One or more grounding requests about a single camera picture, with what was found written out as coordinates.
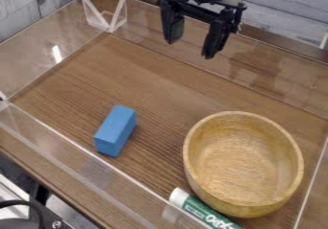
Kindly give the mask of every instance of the blue foam block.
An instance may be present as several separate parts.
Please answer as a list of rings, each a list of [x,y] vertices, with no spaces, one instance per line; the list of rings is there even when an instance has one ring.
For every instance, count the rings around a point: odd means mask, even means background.
[[[98,152],[117,157],[137,125],[133,109],[115,105],[95,134]]]

